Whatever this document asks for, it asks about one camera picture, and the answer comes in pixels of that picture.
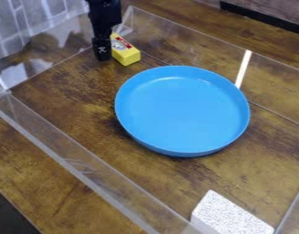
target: white foam block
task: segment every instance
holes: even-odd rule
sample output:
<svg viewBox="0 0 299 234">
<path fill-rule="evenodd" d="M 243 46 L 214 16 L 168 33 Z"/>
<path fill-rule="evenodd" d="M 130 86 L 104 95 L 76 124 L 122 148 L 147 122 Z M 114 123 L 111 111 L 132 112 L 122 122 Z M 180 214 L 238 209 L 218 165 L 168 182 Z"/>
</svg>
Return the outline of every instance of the white foam block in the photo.
<svg viewBox="0 0 299 234">
<path fill-rule="evenodd" d="M 272 234 L 274 228 L 212 190 L 192 211 L 192 225 L 220 234 Z"/>
</svg>

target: wooden table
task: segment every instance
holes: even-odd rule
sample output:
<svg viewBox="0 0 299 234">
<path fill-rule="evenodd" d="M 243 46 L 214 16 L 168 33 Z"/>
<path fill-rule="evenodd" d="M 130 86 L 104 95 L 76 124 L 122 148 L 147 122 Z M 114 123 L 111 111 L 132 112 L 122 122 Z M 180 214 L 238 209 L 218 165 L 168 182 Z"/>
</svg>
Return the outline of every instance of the wooden table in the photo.
<svg viewBox="0 0 299 234">
<path fill-rule="evenodd" d="M 124 3 L 299 68 L 298 35 L 192 1 L 171 2 Z M 248 96 L 260 102 L 260 94 L 275 87 L 264 105 L 289 118 L 252 102 L 250 127 L 232 147 L 211 157 L 180 160 L 152 153 L 131 140 L 112 108 L 123 82 L 160 65 L 147 56 L 127 68 L 115 61 L 100 64 L 87 50 L 12 93 L 184 218 L 212 189 L 275 226 L 299 189 L 299 112 L 294 112 L 299 80 L 291 80 L 289 91 L 282 89 L 286 80 L 278 86 L 271 82 L 275 71 L 267 82 L 252 80 L 256 87 L 247 85 Z M 278 97 L 287 92 L 294 95 L 282 105 Z M 1 119 L 0 192 L 43 233 L 143 232 Z"/>
</svg>

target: small yellow object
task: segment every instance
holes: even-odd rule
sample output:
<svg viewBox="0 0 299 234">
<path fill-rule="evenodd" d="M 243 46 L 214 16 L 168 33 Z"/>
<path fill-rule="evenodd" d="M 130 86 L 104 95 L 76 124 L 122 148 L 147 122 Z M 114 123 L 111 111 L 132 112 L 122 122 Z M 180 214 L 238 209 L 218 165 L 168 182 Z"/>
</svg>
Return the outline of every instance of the small yellow object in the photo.
<svg viewBox="0 0 299 234">
<path fill-rule="evenodd" d="M 123 66 L 128 66 L 140 60 L 140 51 L 119 36 L 119 34 L 112 33 L 111 43 L 112 57 Z"/>
</svg>

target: blue plastic plate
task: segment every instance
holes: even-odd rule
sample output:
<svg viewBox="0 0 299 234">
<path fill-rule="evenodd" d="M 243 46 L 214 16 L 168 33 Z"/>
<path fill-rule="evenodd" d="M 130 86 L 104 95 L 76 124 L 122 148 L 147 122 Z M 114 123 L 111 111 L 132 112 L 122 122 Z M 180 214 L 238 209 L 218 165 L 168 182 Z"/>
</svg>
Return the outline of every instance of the blue plastic plate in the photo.
<svg viewBox="0 0 299 234">
<path fill-rule="evenodd" d="M 140 144 L 179 157 L 219 151 L 250 123 L 248 102 L 235 85 L 216 73 L 187 66 L 138 73 L 122 85 L 115 112 Z"/>
</svg>

